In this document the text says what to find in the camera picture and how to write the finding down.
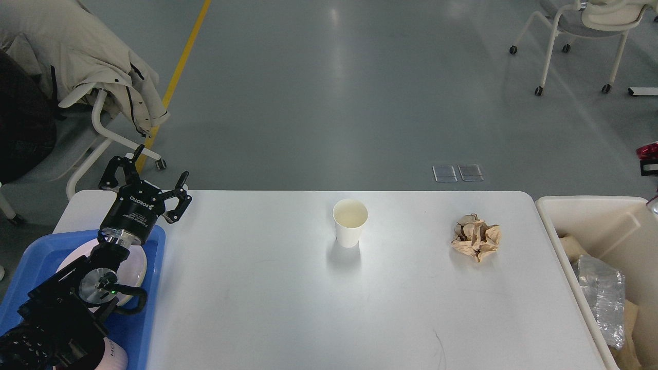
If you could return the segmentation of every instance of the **gray chair seat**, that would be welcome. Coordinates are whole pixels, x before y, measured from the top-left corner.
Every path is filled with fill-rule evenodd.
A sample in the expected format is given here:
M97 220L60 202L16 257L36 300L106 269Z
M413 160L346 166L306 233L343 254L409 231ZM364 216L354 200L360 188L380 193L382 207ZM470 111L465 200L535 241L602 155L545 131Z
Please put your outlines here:
M13 184L49 182L64 176L90 150L89 144L100 137L89 123L91 106L75 104L63 112L64 120L56 120L57 141L53 151L30 172ZM101 114L103 126L110 123L108 113Z

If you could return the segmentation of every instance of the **chair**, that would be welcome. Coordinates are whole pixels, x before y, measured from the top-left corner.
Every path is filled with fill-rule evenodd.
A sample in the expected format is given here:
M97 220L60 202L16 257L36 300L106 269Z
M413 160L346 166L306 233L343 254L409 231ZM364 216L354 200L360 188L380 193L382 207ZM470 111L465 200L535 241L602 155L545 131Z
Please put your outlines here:
M518 38L509 48L509 53L512 55L517 53L519 50L517 45L534 19L540 20L551 30L542 81L534 92L536 96L541 96L544 92L548 66L553 53L553 44L557 36L562 33L570 36L567 43L562 47L562 52L568 53L576 38L608 38L621 35L617 47L617 56L608 83L601 89L603 93L609 93L615 82L621 55L624 52L624 46L628 38L628 31L640 23L647 7L655 8L655 3L656 0L540 0L540 6L546 15L539 11L530 15Z
M70 200L76 193L76 185L79 179L100 158L111 143L118 142L132 151L137 149L137 143L105 128L112 120L108 114L103 112L107 92L99 89L99 86L100 84L94 83L82 84L59 103L59 107L67 108L64 111L67 118L57 122L57 143L55 148L48 157L30 172L12 182L12 185L54 181L66 175L71 169L76 168L66 183L66 196ZM88 105L75 104L89 93L96 94L91 112L89 112L90 107ZM159 170L166 168L166 162L158 153L149 149L144 149L142 153L155 159L156 167ZM0 210L9 222L14 225L25 222L14 211L1 192Z

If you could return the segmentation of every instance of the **paper cup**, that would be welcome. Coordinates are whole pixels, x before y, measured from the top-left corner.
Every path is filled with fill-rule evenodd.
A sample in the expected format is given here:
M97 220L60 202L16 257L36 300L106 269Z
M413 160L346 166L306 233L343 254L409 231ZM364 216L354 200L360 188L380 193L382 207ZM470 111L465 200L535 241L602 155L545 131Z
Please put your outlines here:
M356 246L368 219L368 209L356 199L343 199L334 206L336 239L338 243L351 248Z

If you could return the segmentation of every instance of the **trash bin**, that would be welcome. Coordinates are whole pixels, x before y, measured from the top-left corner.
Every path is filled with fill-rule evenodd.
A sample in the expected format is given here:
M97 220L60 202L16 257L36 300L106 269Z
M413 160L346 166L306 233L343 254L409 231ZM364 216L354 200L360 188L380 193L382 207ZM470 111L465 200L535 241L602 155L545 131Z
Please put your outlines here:
M658 369L658 217L635 197L555 196L536 202L555 253L587 322L606 368L617 365L562 249L559 238L573 235L593 257L626 276L626 299L639 306L633 339L640 363Z

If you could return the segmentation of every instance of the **gray floor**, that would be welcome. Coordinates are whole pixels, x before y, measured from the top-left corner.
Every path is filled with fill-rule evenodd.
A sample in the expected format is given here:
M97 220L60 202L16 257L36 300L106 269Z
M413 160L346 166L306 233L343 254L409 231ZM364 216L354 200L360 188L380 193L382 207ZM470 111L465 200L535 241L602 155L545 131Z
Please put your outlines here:
M151 66L164 94L202 0L85 3ZM607 81L617 39L556 42L544 96L549 32L530 28L507 50L532 1L212 2L143 175L192 189L522 190L550 195L651 197L634 150L658 140L658 23L631 32L617 81ZM132 124L114 127L135 140ZM112 146L82 179L94 188ZM483 182L440 184L432 165L479 164ZM3 187L31 223L0 220L9 273L66 206L65 181ZM0 282L0 296L9 279Z

